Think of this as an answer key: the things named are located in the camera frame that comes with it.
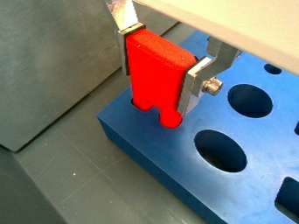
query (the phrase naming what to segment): gray wall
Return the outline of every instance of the gray wall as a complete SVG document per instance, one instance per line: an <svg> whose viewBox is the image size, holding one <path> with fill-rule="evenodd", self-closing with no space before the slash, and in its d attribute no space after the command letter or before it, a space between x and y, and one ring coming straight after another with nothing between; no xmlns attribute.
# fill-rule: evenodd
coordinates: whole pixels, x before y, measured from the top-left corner
<svg viewBox="0 0 299 224"><path fill-rule="evenodd" d="M101 0L0 1L0 144L17 151L120 67ZM161 34L175 21L136 6Z"/></svg>

